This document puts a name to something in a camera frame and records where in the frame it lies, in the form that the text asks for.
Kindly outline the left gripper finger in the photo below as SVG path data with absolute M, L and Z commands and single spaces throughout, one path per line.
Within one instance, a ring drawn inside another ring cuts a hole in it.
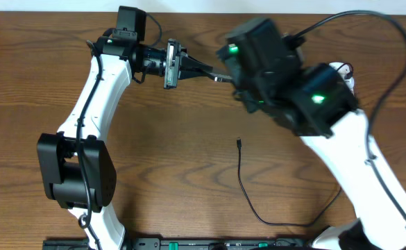
M 213 81 L 217 81 L 219 78 L 219 74 L 214 71 L 214 68 L 181 68 L 180 69 L 180 80 L 185 80 L 189 78 L 197 78 L 197 77 L 207 77 L 212 79 Z
M 205 64 L 191 56 L 187 53 L 182 52 L 180 55 L 180 68 L 184 70 L 201 70 L 204 72 L 212 71 L 213 66 Z

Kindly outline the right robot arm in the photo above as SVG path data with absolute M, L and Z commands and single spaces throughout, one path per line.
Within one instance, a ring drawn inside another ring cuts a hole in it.
M 233 29 L 217 55 L 234 96 L 289 129 L 325 163 L 351 201 L 356 218 L 331 226 L 314 249 L 406 249 L 406 191 L 382 155 L 353 93 L 351 73 L 338 63 L 303 67 L 303 34 L 282 35 L 258 17 Z

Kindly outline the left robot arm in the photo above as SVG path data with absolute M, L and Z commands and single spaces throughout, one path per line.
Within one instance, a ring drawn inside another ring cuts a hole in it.
M 119 7 L 116 26 L 88 42 L 91 68 L 74 109 L 56 133 L 44 133 L 37 142 L 45 194 L 77 218 L 87 249 L 133 246 L 112 205 L 117 173 L 105 143 L 119 100 L 136 74 L 162 77 L 167 89 L 187 78 L 226 79 L 189 56 L 177 40 L 163 49 L 146 45 L 149 18 L 138 8 Z

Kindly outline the Samsung Galaxy smartphone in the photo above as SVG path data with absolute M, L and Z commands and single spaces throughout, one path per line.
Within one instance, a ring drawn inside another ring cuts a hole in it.
M 232 83 L 232 76 L 229 76 L 224 73 L 209 72 L 208 78 L 212 79 L 214 82 Z

